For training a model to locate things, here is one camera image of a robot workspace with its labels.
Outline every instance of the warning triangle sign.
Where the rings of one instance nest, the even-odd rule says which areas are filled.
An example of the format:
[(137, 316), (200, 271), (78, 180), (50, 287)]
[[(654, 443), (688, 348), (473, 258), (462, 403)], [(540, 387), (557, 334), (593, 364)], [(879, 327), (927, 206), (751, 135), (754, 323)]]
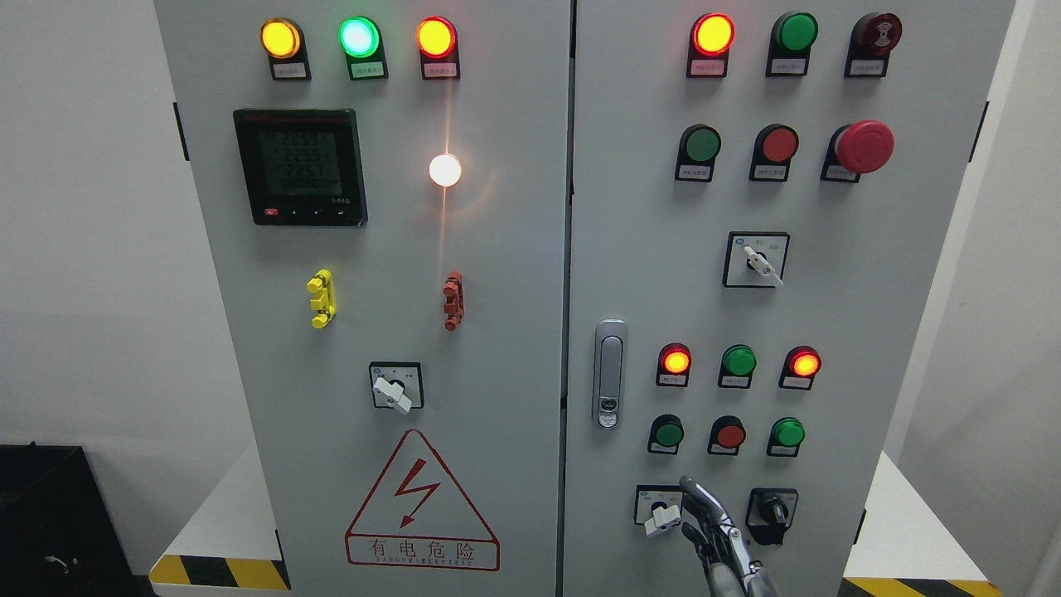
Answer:
[(346, 531), (351, 564), (498, 570), (501, 544), (419, 429), (408, 429)]

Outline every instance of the green indicator light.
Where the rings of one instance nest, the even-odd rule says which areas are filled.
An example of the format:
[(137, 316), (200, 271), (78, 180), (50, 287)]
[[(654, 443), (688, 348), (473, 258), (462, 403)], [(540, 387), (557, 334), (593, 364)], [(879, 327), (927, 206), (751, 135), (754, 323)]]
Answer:
[(718, 155), (721, 144), (718, 133), (711, 128), (700, 128), (689, 136), (689, 140), (685, 141), (685, 153), (696, 161), (708, 161)]
[(799, 420), (782, 419), (773, 425), (773, 439), (785, 447), (796, 447), (806, 439), (806, 432)]
[(804, 52), (818, 38), (818, 21), (807, 13), (790, 13), (781, 17), (776, 38), (789, 52)]
[(680, 444), (684, 438), (685, 432), (678, 425), (671, 423), (662, 425), (656, 431), (656, 443), (664, 447), (674, 447)]
[(732, 375), (744, 377), (755, 371), (755, 353), (744, 345), (732, 347), (723, 355), (723, 368)]
[(338, 28), (338, 42), (347, 54), (367, 58), (380, 47), (380, 30), (365, 17), (351, 17)]

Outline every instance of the yellow black hazard stripe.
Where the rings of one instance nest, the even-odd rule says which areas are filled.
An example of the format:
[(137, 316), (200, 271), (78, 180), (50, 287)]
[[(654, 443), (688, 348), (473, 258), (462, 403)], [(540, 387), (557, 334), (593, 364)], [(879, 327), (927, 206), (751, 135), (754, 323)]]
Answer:
[(283, 560), (166, 555), (151, 569), (149, 578), (160, 584), (291, 590)]
[[(162, 556), (152, 582), (290, 591), (283, 560), (242, 560), (202, 556)], [(837, 597), (1002, 597), (986, 581), (846, 578)]]
[(980, 580), (846, 578), (837, 597), (1002, 597), (1002, 591)]

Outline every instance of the white indicator light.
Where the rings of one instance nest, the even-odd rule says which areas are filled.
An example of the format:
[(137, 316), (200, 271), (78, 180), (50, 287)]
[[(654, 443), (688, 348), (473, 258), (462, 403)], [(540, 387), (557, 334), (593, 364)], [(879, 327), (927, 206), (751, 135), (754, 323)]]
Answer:
[(438, 186), (448, 188), (460, 179), (460, 160), (455, 155), (443, 153), (436, 155), (428, 165), (428, 175)]

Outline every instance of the lcd display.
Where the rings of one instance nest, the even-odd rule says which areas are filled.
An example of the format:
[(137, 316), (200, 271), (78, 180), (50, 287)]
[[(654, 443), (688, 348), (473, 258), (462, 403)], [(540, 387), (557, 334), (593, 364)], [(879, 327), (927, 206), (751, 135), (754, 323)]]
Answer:
[(269, 194), (343, 194), (334, 133), (263, 130), (258, 133), (258, 141)]

